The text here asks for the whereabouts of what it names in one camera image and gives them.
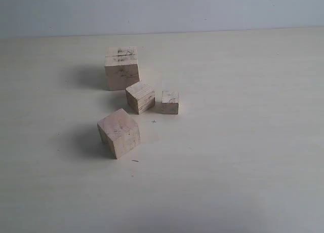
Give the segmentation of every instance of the white table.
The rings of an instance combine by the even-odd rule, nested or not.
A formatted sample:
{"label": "white table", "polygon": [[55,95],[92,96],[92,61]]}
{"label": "white table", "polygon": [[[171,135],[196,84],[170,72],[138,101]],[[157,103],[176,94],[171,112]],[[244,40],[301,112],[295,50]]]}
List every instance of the white table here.
{"label": "white table", "polygon": [[[132,114],[112,160],[104,56],[132,45],[180,114]],[[1,232],[324,231],[324,28],[2,40],[0,64]]]}

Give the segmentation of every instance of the wooden cube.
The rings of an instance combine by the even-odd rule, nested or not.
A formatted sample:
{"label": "wooden cube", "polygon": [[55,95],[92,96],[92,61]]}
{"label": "wooden cube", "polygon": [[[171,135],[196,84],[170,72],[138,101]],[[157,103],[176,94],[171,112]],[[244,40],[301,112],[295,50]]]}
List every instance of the wooden cube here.
{"label": "wooden cube", "polygon": [[179,112],[179,92],[162,91],[162,114],[178,114]]}
{"label": "wooden cube", "polygon": [[124,90],[137,83],[138,61],[136,47],[112,47],[108,49],[105,61],[109,90]]}
{"label": "wooden cube", "polygon": [[108,144],[116,159],[140,144],[137,123],[123,109],[119,109],[98,122],[103,143]]}
{"label": "wooden cube", "polygon": [[154,89],[142,81],[126,88],[127,103],[140,114],[155,105]]}

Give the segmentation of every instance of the cube face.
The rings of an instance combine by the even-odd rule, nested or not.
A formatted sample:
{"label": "cube face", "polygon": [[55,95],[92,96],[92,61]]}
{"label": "cube face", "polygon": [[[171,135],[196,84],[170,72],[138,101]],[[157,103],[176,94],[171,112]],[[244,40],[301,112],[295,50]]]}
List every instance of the cube face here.
{"label": "cube face", "polygon": [[98,122],[103,143],[107,144],[118,159],[140,144],[137,123],[123,109],[119,109]]}
{"label": "cube face", "polygon": [[154,89],[142,81],[126,88],[128,105],[140,114],[155,105]]}
{"label": "cube face", "polygon": [[162,114],[179,113],[179,93],[176,91],[163,91],[161,102]]}
{"label": "cube face", "polygon": [[109,48],[105,60],[105,72],[109,90],[124,90],[138,82],[138,58],[136,47]]}

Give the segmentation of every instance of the white wall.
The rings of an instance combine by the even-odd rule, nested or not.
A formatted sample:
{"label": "white wall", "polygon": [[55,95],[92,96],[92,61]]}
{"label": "white wall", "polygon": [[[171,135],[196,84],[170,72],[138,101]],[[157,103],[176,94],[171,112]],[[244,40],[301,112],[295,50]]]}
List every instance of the white wall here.
{"label": "white wall", "polygon": [[0,0],[0,38],[319,25],[323,0]]}

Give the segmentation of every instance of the large wooden cube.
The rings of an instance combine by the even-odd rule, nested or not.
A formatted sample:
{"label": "large wooden cube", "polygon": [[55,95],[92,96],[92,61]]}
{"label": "large wooden cube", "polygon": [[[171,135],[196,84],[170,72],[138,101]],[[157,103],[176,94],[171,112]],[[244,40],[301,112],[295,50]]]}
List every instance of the large wooden cube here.
{"label": "large wooden cube", "polygon": [[178,114],[179,113],[179,92],[162,91],[162,114]]}
{"label": "large wooden cube", "polygon": [[124,90],[137,83],[138,60],[136,47],[112,47],[108,49],[105,61],[109,90]]}
{"label": "large wooden cube", "polygon": [[126,88],[127,103],[140,114],[155,105],[154,89],[142,81]]}
{"label": "large wooden cube", "polygon": [[98,122],[103,143],[108,144],[116,159],[140,144],[137,123],[123,109],[119,109]]}

